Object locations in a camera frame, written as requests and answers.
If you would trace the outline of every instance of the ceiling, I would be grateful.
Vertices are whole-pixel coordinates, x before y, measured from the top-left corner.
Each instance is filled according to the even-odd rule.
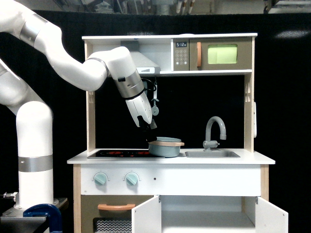
[[[311,0],[16,0],[32,10],[139,15],[308,13]]]

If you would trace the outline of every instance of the oven window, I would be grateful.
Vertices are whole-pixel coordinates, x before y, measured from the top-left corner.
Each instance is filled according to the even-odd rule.
[[[209,64],[237,63],[238,45],[209,45],[207,61]]]

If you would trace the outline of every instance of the wooden toy kitchen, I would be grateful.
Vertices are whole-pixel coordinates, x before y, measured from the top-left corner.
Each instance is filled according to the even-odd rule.
[[[268,201],[269,165],[275,161],[254,151],[256,36],[83,37],[86,59],[130,47],[141,77],[244,76],[244,147],[219,149],[225,155],[216,157],[189,156],[203,147],[180,149],[170,158],[148,157],[148,150],[139,148],[96,148],[96,92],[86,92],[87,150],[68,160],[75,233],[288,232],[288,213]]]

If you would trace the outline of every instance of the countertop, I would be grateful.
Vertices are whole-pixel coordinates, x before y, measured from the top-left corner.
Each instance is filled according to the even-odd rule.
[[[273,159],[258,152],[249,152],[246,149],[219,149],[235,152],[240,158],[188,158],[187,151],[203,151],[204,149],[180,149],[180,154],[174,158],[91,158],[87,157],[101,149],[91,152],[83,151],[67,160],[68,164],[275,164]]]
[[[48,227],[45,220],[0,221],[0,232],[3,233],[43,233]]]

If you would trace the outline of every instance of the cable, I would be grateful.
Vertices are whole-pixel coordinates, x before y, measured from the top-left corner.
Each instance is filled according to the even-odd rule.
[[[152,84],[152,86],[154,86],[153,90],[152,89],[148,89],[148,88],[145,88],[145,90],[147,90],[147,91],[156,91],[156,85],[151,80],[146,79],[146,78],[141,78],[141,80],[148,81],[148,82],[150,82]]]

